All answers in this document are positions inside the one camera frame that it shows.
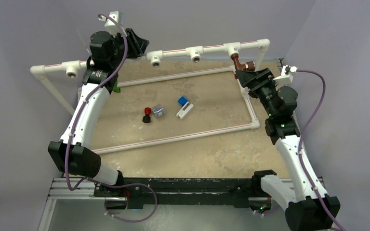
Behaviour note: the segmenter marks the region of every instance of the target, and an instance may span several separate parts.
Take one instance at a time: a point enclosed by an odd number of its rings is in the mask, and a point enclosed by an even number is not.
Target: red cap
[[[151,114],[151,108],[146,107],[144,112],[145,112],[146,115],[150,115]]]

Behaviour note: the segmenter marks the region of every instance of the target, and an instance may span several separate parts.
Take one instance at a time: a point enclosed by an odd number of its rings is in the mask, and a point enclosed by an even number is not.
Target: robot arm
[[[277,85],[291,83],[296,70],[296,67],[284,66],[282,75],[274,78],[268,68],[256,72],[242,69],[236,70],[236,76],[241,86],[249,89],[249,95],[258,98],[265,108],[269,116],[265,121],[266,133],[283,157],[294,185],[293,191],[274,172],[263,171],[256,176],[260,178],[259,189],[272,196],[285,211],[292,231],[322,230],[331,227],[332,220],[321,206],[314,189],[318,190],[333,216],[337,215],[340,203],[337,197],[328,196],[302,148],[304,167],[311,178],[316,179],[315,188],[310,184],[300,162],[298,146],[301,134],[293,118],[298,94],[289,86],[276,88]]]
[[[113,12],[110,17],[116,18]],[[115,185],[119,178],[119,172],[101,163],[98,154],[90,148],[94,126],[100,115],[100,111],[110,96],[113,87],[117,84],[118,74],[110,79],[101,88],[98,88],[88,99],[89,93],[98,85],[108,79],[122,62],[124,55],[124,42],[119,30],[113,28],[108,20],[106,29],[111,32],[99,31],[91,36],[90,50],[92,56],[86,62],[86,71],[83,76],[82,92],[77,108],[83,107],[81,113],[76,110],[66,131],[59,142],[50,142],[48,151],[57,168],[65,172],[66,147],[69,137],[73,135],[70,144],[68,170],[70,174],[92,178],[101,183]],[[134,59],[144,55],[148,40],[138,37],[132,29],[127,28],[128,50],[127,58]],[[73,123],[77,119],[75,131]]]

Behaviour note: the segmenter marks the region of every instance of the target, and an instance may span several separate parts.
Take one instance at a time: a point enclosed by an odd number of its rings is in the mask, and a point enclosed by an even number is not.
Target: gray wall
[[[286,61],[326,79],[324,103],[305,136],[308,155],[339,197],[338,219],[347,230],[370,230],[370,1],[318,0]],[[299,74],[293,86],[302,126],[321,83]]]
[[[29,68],[85,58],[76,41],[58,1],[0,0],[0,231],[36,230],[51,179],[60,175],[47,145],[71,116]],[[80,80],[54,82],[64,85],[71,103],[76,100]]]
[[[122,11],[125,26],[150,40],[148,51],[270,39],[267,58],[284,57],[315,0],[63,0],[82,37],[104,30],[97,13]],[[219,58],[226,59],[221,53]],[[255,53],[245,53],[252,58]]]

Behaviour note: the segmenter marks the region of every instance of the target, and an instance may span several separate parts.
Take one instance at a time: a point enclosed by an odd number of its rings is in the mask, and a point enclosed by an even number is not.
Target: blue block
[[[189,100],[185,97],[185,96],[182,96],[181,98],[178,99],[178,103],[179,105],[182,107],[185,105],[186,102],[188,102]]]

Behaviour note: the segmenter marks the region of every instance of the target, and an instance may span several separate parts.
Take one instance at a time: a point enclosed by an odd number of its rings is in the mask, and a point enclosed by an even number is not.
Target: copper pipe fitting
[[[235,65],[236,70],[243,70],[243,71],[254,71],[255,66],[253,61],[246,62],[245,64],[241,64],[239,62],[239,55],[233,54],[230,57],[233,60],[233,64]]]

